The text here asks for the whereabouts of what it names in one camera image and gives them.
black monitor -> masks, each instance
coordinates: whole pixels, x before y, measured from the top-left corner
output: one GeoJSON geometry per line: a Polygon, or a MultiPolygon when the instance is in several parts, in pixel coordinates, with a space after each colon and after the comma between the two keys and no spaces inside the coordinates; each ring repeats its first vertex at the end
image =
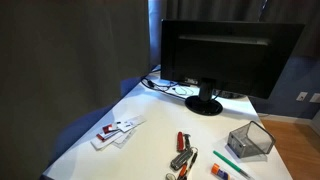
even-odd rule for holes
{"type": "Polygon", "coordinates": [[[212,91],[267,99],[299,36],[302,24],[162,21],[161,79],[200,87],[186,106],[216,115],[212,91]]]}

pen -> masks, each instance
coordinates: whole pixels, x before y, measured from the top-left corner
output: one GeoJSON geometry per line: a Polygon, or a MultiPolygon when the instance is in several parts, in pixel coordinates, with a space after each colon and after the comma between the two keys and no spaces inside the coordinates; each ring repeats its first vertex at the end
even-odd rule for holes
{"type": "Polygon", "coordinates": [[[217,155],[220,159],[222,159],[224,162],[226,162],[229,166],[231,166],[234,170],[238,171],[242,176],[244,176],[246,179],[252,179],[246,172],[244,172],[241,168],[239,168],[237,165],[233,164],[231,161],[229,161],[226,157],[222,156],[217,151],[213,151],[213,154],[217,155]]]}

mesh pencil holder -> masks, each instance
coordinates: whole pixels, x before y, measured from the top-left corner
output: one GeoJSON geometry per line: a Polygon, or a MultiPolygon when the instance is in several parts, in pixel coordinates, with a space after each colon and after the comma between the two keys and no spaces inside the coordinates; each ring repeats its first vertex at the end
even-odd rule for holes
{"type": "Polygon", "coordinates": [[[256,122],[242,126],[229,133],[228,146],[239,157],[269,154],[275,138],[256,122]]]}

wall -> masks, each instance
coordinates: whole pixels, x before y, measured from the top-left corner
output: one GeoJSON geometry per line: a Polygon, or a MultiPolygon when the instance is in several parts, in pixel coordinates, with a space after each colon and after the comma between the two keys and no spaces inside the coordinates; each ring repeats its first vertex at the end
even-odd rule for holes
{"type": "Polygon", "coordinates": [[[309,102],[314,93],[320,93],[320,59],[291,57],[269,99],[250,100],[259,113],[312,119],[320,109],[309,102]],[[301,91],[308,92],[303,102],[296,101],[301,91]]]}

electrical outlet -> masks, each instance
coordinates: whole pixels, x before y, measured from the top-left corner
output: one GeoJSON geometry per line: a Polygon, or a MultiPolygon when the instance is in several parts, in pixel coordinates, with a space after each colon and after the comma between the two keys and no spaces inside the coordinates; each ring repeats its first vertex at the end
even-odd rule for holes
{"type": "Polygon", "coordinates": [[[314,93],[312,98],[310,99],[310,102],[320,103],[320,94],[314,93]]]}
{"type": "Polygon", "coordinates": [[[307,96],[308,92],[300,92],[299,96],[297,97],[297,101],[303,101],[306,96],[307,96]]]}

